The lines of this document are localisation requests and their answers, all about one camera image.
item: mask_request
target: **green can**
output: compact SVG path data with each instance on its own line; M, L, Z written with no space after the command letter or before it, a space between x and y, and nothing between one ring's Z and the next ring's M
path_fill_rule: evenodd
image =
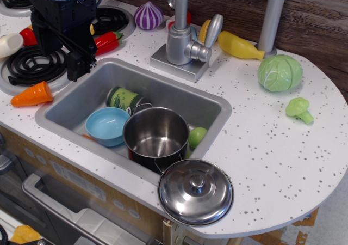
M107 107L116 107L133 114L133 109L142 103L147 103L145 97L119 86L112 89L107 96Z

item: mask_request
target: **pot handle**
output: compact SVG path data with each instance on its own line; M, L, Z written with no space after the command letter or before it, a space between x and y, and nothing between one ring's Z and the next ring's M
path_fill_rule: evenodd
M150 104L150 103L142 103L142 104L137 105L137 106L135 106L135 107L133 108L133 114L134 114L134 113L137 113L137 112L139 112L139 111L141 111L141 110L148 109L148 108L152 108L152 107L153 107L153 106L152 106L152 104Z
M156 162L156 158L154 159L154 165L156 165L157 169L161 172L164 173L164 171L158 166L157 162Z

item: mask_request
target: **sink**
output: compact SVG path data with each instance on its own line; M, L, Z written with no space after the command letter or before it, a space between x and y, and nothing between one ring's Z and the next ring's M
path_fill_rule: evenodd
M204 127L206 136L189 158L202 159L232 113L225 99L152 73L116 58L97 62L91 73L62 89L53 102L40 107L35 121L41 127L143 177L157 185L159 175L131 161L123 143L107 148L83 137L85 122L94 111L106 107L105 100L116 86L143 95L155 107L173 109L189 127Z

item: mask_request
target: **purple striped onion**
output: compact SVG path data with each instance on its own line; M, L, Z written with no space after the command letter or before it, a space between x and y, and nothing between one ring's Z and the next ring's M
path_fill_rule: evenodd
M157 6L147 2L135 11L134 19L141 29L151 30L162 23L163 13Z

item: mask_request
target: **wooden backsplash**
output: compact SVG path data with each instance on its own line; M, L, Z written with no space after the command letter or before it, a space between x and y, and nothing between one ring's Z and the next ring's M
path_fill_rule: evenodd
M151 1L173 15L166 0L118 0L140 6ZM223 30L258 42L267 0L189 0L192 22L223 15ZM275 46L306 57L348 100L348 0L285 0Z

